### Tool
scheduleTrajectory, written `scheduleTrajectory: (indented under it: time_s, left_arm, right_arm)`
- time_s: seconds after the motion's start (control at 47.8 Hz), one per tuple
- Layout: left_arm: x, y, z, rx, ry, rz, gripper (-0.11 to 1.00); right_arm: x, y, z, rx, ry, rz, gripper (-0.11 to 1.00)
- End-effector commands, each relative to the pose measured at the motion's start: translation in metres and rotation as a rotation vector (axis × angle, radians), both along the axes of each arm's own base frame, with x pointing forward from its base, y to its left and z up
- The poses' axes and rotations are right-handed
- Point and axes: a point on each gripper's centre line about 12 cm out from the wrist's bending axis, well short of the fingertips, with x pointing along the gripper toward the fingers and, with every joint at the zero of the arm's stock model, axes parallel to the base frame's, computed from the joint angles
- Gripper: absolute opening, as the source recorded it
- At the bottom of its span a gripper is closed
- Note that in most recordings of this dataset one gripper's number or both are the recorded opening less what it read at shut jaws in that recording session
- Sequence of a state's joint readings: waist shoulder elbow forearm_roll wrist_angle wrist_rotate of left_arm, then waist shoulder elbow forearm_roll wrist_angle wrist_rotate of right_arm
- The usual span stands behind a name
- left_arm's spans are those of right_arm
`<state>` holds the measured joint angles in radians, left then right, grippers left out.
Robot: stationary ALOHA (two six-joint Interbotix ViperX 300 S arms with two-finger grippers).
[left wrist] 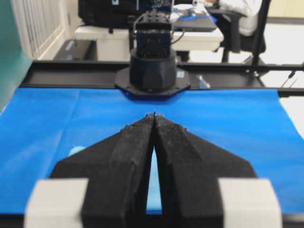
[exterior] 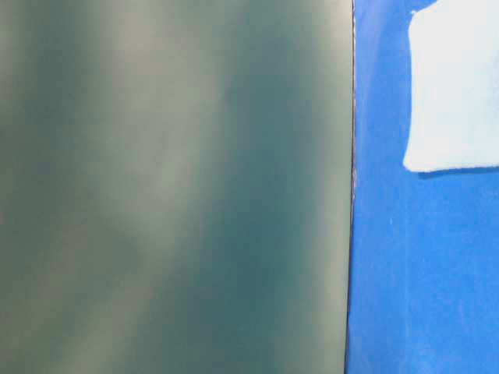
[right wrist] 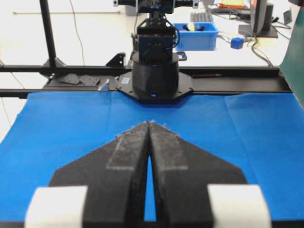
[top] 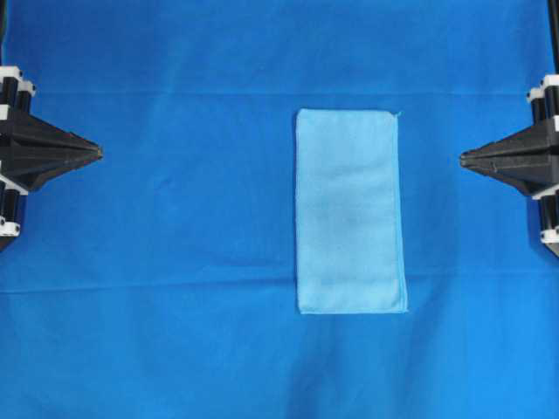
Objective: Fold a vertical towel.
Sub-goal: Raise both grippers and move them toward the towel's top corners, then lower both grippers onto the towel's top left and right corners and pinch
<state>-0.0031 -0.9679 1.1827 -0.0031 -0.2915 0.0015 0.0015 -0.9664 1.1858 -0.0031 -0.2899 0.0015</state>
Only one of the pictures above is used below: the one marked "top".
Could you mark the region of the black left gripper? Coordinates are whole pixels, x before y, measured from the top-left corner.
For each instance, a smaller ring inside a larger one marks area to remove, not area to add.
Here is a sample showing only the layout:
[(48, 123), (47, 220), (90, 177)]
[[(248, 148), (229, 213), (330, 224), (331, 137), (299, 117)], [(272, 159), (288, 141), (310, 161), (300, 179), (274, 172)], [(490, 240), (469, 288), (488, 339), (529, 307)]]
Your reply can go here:
[[(38, 191), (50, 180), (102, 158), (98, 144), (29, 115), (35, 92), (35, 85), (24, 78), (18, 66), (1, 66), (1, 251), (23, 232), (29, 192)], [(18, 155), (15, 154), (17, 143), (94, 153)]]

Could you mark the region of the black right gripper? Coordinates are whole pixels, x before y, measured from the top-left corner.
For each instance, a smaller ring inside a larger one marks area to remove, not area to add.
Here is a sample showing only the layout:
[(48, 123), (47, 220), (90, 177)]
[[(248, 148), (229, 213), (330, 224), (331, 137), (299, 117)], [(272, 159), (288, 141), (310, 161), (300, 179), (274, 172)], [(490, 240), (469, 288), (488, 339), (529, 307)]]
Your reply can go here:
[[(460, 166), (512, 186), (538, 203), (540, 241), (558, 257), (558, 75), (546, 75), (528, 94), (534, 125), (508, 137), (468, 150)], [(551, 165), (507, 167), (481, 158), (538, 155)]]

